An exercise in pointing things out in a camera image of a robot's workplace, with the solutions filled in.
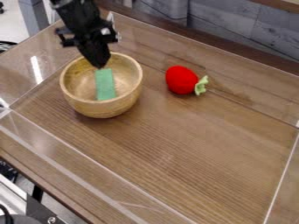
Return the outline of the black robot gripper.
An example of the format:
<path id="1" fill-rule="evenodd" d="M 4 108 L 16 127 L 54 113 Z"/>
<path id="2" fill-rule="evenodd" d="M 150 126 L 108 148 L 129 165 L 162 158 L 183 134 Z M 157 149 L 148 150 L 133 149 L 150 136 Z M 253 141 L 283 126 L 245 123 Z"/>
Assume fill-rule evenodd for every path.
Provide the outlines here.
<path id="1" fill-rule="evenodd" d="M 110 53 L 108 49 L 109 43 L 120 40 L 118 32 L 110 21 L 100 20 L 98 24 L 93 24 L 85 31 L 73 32 L 66 26 L 54 30 L 54 34 L 60 38 L 62 47 L 76 46 L 78 52 L 85 57 L 93 67 L 101 68 L 108 63 Z M 96 50 L 90 43 L 81 43 L 86 40 L 97 40 Z"/>

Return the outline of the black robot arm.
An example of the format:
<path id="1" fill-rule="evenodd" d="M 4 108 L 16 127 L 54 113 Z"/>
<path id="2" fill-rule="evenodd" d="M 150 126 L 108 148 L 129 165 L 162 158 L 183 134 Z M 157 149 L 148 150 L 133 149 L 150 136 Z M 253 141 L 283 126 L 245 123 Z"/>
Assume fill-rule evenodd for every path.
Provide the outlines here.
<path id="1" fill-rule="evenodd" d="M 76 47 L 81 56 L 97 69 L 110 58 L 108 45 L 120 40 L 113 15 L 100 16 L 93 0 L 50 0 L 50 8 L 64 23 L 54 30 L 62 47 Z"/>

